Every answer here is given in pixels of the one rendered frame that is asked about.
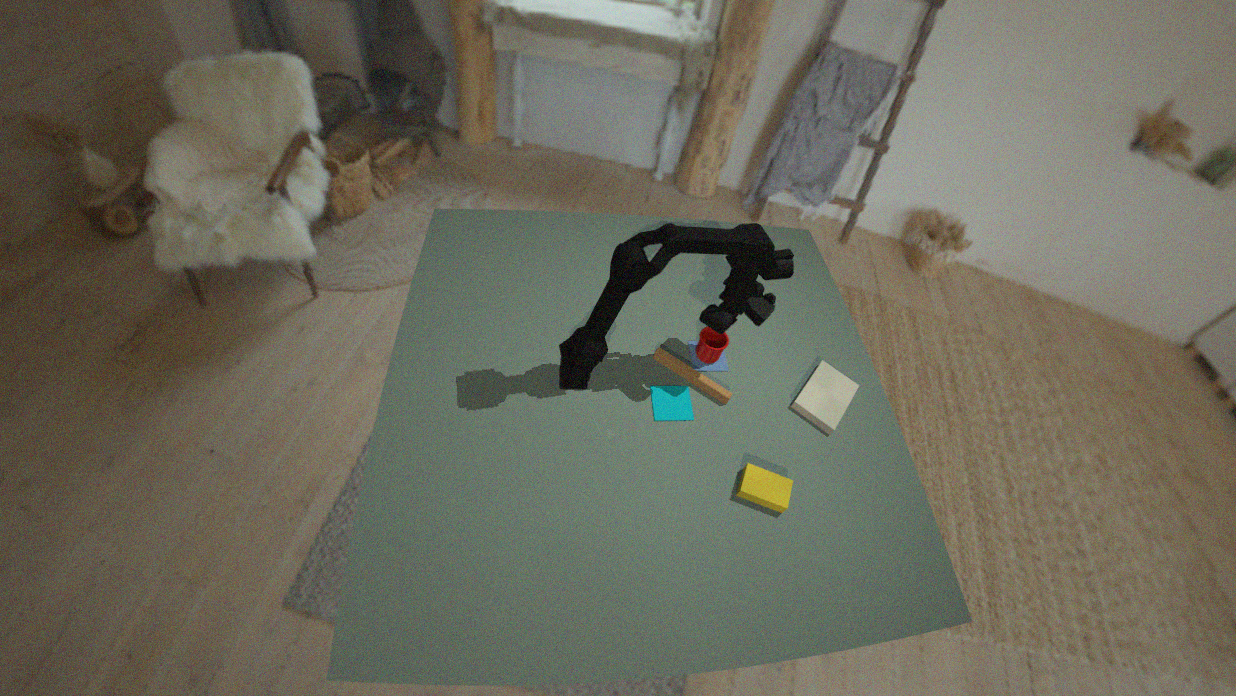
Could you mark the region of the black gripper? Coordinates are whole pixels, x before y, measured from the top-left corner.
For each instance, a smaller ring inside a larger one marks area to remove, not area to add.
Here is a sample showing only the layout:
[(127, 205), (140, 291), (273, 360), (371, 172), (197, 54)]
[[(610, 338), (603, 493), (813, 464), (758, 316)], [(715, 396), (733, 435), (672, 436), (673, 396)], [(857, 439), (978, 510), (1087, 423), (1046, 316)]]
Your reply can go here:
[(756, 294), (763, 294), (765, 291), (763, 284), (755, 281), (753, 287), (737, 286), (732, 279), (730, 274), (723, 282), (726, 289), (719, 294), (722, 302), (721, 307), (709, 305), (706, 307), (700, 314), (700, 321), (705, 323), (708, 328), (712, 328), (716, 333), (724, 334), (727, 329), (737, 320), (735, 318), (738, 307), (742, 304), (742, 299), (747, 295), (751, 295), (751, 291), (756, 288)]

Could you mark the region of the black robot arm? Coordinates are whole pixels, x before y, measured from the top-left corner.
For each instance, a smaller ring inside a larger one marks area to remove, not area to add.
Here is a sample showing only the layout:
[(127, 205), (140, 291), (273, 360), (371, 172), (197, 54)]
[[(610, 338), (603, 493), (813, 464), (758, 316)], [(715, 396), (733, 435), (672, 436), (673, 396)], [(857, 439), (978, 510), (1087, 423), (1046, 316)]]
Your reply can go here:
[[(662, 244), (649, 262), (644, 247)], [(742, 287), (753, 287), (758, 274), (763, 279), (789, 279), (794, 274), (794, 253), (790, 248), (774, 251), (772, 240), (760, 224), (726, 227), (684, 227), (664, 224), (653, 231), (639, 232), (618, 244), (611, 260), (611, 277), (583, 328), (559, 345), (560, 389), (587, 389), (590, 373), (603, 362), (608, 347), (606, 334), (632, 292), (640, 291), (648, 279), (662, 273), (677, 253), (726, 253), (730, 279)], [(737, 314), (748, 316), (761, 326), (774, 312), (776, 297), (756, 294), (742, 299)], [(562, 388), (561, 388), (562, 387)], [(586, 388), (583, 388), (586, 387)]]

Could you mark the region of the red cup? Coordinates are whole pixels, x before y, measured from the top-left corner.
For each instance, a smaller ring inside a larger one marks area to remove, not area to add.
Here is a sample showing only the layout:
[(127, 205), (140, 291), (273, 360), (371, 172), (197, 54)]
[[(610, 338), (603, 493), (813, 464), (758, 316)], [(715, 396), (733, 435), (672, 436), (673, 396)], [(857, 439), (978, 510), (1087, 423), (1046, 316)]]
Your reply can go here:
[(695, 354), (701, 362), (714, 363), (721, 359), (721, 354), (727, 346), (727, 333), (719, 334), (707, 326), (700, 331), (700, 341), (697, 342)]

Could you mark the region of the tan wooden bar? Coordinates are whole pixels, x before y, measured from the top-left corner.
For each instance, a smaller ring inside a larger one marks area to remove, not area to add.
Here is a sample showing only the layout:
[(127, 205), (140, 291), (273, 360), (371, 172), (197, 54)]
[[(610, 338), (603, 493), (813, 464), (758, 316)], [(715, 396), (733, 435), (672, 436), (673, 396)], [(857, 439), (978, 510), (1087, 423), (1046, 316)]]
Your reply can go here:
[(653, 359), (655, 359), (659, 363), (662, 363), (667, 368), (672, 370), (672, 372), (684, 377), (684, 380), (688, 380), (691, 384), (705, 391), (705, 393), (709, 393), (709, 396), (713, 396), (723, 404), (726, 404), (730, 399), (730, 396), (733, 394), (723, 386), (714, 383), (712, 380), (705, 377), (705, 375), (701, 375), (700, 372), (690, 367), (687, 363), (684, 363), (681, 360), (674, 357), (671, 354), (667, 354), (665, 350), (662, 350), (662, 347), (658, 347)]

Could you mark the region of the yellow rectangular block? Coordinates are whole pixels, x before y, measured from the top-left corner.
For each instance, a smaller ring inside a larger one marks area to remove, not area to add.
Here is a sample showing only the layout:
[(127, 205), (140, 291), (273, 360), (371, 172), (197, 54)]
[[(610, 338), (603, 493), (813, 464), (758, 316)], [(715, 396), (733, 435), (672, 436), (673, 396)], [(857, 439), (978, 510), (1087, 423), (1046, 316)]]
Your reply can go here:
[(747, 464), (735, 496), (782, 513), (789, 508), (794, 480)]

